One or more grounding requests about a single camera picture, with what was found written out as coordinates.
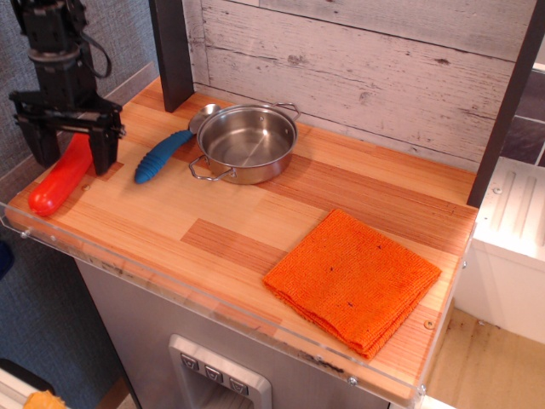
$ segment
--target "yellow object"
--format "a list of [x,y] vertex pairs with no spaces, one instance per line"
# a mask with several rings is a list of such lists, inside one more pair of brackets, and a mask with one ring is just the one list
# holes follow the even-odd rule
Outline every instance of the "yellow object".
[[46,390],[30,394],[23,409],[66,409],[66,405],[61,398]]

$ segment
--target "stainless steel pot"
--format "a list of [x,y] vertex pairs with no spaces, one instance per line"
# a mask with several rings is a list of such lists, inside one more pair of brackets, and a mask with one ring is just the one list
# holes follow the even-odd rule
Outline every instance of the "stainless steel pot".
[[[295,112],[290,118],[278,107]],[[268,181],[290,164],[297,142],[295,121],[301,113],[294,104],[236,105],[208,117],[197,133],[204,155],[189,164],[194,177],[251,185]],[[205,160],[215,177],[198,175],[194,165]]]

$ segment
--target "wooden shelf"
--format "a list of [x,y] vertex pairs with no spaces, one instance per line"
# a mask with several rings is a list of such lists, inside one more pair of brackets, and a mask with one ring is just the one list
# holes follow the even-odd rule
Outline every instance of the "wooden shelf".
[[[298,124],[290,167],[271,181],[239,186],[194,179],[187,164],[201,153],[193,139],[153,180],[136,185],[135,168],[150,148],[186,129],[211,102],[230,105],[193,95],[166,113],[154,82],[124,107],[127,136],[106,175],[88,172],[54,215],[38,218],[27,198],[44,174],[11,200],[6,217],[68,254],[334,376],[354,375],[385,399],[414,399],[473,230],[477,210],[465,204],[475,175]],[[371,361],[306,322],[261,283],[334,208],[443,271]]]

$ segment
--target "wooden plank wall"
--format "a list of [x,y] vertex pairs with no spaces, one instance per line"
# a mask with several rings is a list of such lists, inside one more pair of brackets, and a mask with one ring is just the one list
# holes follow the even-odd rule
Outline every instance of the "wooden plank wall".
[[476,171],[536,0],[183,0],[195,89]]

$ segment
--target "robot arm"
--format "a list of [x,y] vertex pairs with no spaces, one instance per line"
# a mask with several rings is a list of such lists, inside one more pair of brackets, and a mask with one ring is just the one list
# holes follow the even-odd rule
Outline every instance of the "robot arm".
[[[104,49],[87,36],[85,7],[79,0],[11,0],[21,33],[30,44],[39,91],[9,95],[15,119],[36,161],[49,167],[60,157],[59,130],[89,135],[98,175],[108,171],[124,135],[118,104],[96,93],[96,79],[107,77],[112,63]],[[90,45],[106,56],[106,73],[93,67]]]

